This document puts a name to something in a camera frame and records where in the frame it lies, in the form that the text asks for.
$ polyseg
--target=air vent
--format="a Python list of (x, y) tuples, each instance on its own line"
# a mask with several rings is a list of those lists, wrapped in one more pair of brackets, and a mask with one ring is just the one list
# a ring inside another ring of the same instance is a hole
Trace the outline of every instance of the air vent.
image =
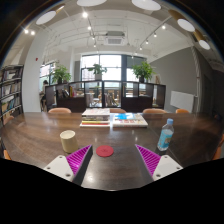
[(106, 34), (104, 45), (124, 45), (125, 35), (123, 32), (110, 31)]

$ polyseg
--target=wooden chair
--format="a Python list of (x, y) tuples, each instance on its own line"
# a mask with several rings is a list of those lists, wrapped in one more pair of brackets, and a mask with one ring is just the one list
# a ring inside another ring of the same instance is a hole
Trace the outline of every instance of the wooden chair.
[(180, 114), (180, 113), (185, 113), (185, 114), (189, 114), (189, 111), (188, 110), (185, 110), (185, 109), (177, 109), (176, 110), (176, 114)]
[(162, 109), (145, 109), (142, 112), (143, 114), (165, 114), (166, 111)]
[(4, 119), (3, 124), (6, 125), (9, 121), (11, 121), (12, 119), (14, 119), (14, 117), (12, 115), (10, 115), (9, 117)]
[(119, 113), (119, 114), (127, 113), (125, 110), (120, 108), (109, 108), (109, 109), (110, 109), (110, 113)]
[(8, 154), (8, 152), (7, 152), (6, 150), (4, 150), (3, 153), (4, 153), (4, 157), (5, 157), (5, 159), (7, 159), (7, 160), (12, 160), (12, 159), (10, 158), (10, 156), (9, 156), (9, 154)]
[(216, 159), (220, 159), (221, 157), (221, 152), (222, 152), (222, 144), (224, 142), (224, 134), (222, 135), (222, 139), (221, 141), (219, 142), (219, 146), (215, 152), (215, 155), (213, 156), (212, 160), (216, 160)]
[(71, 110), (68, 109), (68, 108), (64, 108), (64, 107), (57, 107), (57, 108), (50, 109), (48, 111), (48, 113), (50, 113), (50, 114), (53, 114), (53, 113), (56, 113), (56, 114), (70, 114)]

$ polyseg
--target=wooden table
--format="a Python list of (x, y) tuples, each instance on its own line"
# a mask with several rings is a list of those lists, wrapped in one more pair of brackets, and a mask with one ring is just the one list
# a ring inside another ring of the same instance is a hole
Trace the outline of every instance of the wooden table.
[[(183, 167), (212, 160), (223, 130), (217, 120), (203, 114), (144, 114), (143, 117), (149, 124), (147, 128), (80, 128), (80, 113), (24, 113), (2, 128), (2, 140), (12, 160), (44, 168), (58, 155), (67, 156), (60, 133), (73, 130), (80, 148), (93, 145), (82, 186), (103, 190), (145, 185), (135, 144), (160, 155), (167, 154)], [(160, 152), (156, 146), (167, 118), (174, 120), (174, 135), (168, 150)], [(96, 148), (100, 145), (110, 145), (114, 154), (99, 157)]]

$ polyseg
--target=track light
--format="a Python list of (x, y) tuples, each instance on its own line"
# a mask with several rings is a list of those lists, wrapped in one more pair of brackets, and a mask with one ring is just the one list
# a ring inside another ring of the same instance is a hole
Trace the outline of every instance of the track light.
[(82, 16), (83, 16), (84, 18), (87, 18), (87, 17), (88, 17), (88, 13), (87, 13), (87, 12), (83, 12)]

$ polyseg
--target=white ceiling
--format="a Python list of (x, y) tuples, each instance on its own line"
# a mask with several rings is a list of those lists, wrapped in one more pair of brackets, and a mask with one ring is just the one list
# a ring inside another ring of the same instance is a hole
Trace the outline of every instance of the white ceiling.
[[(36, 32), (45, 30), (49, 33), (43, 57), (46, 54), (53, 55), (60, 50), (71, 47), (83, 53), (91, 51), (94, 40), (92, 40), (87, 29), (89, 23), (87, 19), (82, 17), (84, 8), (78, 6), (76, 2), (77, 0), (61, 1), (60, 4), (65, 3), (65, 7), (55, 18), (44, 25), (38, 26), (35, 24), (39, 18), (38, 16), (29, 25), (29, 29), (36, 30)], [(162, 9), (154, 12), (137, 8), (132, 4), (131, 0), (107, 0), (107, 2), (99, 6), (85, 7), (85, 10), (89, 13), (89, 20), (94, 34), (97, 36), (97, 49), (101, 51), (105, 48), (107, 51), (113, 51), (112, 46), (104, 46), (104, 36), (108, 31), (122, 31), (125, 34), (126, 42), (125, 46), (119, 46), (121, 51), (124, 48), (129, 54), (137, 52), (139, 56), (147, 57), (149, 62), (186, 47), (195, 46), (214, 69), (218, 67), (218, 70), (223, 69), (222, 60), (211, 41), (209, 41), (211, 50), (202, 49), (193, 40), (191, 34), (181, 29), (173, 18), (167, 21), (165, 30), (161, 29), (161, 27), (158, 28), (161, 22), (170, 16), (168, 9), (174, 8), (164, 1), (157, 0), (156, 2), (161, 4)], [(198, 24), (194, 23), (194, 21), (191, 22), (200, 30)], [(142, 45), (143, 50), (140, 51), (140, 44), (156, 28), (158, 28), (156, 31), (157, 37), (150, 36), (148, 38), (149, 44), (144, 43)], [(30, 37), (24, 33), (20, 35), (10, 50), (6, 61), (12, 61), (16, 55), (18, 57), (21, 49), (26, 45), (27, 38)]]

